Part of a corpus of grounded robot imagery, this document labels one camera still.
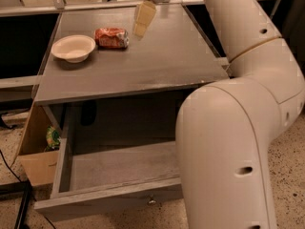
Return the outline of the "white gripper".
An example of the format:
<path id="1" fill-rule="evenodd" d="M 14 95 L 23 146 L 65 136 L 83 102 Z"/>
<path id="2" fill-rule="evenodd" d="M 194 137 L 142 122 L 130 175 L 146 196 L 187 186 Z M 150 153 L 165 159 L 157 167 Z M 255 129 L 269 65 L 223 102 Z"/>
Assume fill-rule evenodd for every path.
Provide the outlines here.
<path id="1" fill-rule="evenodd" d="M 162 3 L 166 0 L 148 0 L 138 4 L 134 12 L 134 22 L 132 33 L 138 37 L 143 37 L 147 28 L 151 24 L 156 14 L 154 3 Z"/>

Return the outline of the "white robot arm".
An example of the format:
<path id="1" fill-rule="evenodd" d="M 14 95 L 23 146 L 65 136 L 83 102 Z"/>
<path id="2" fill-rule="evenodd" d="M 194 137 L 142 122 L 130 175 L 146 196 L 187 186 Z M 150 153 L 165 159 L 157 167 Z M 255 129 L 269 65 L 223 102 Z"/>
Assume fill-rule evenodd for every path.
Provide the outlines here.
<path id="1" fill-rule="evenodd" d="M 270 143 L 298 118 L 304 76 L 256 0 L 204 0 L 231 76 L 192 92 L 175 142 L 189 229 L 276 229 Z"/>

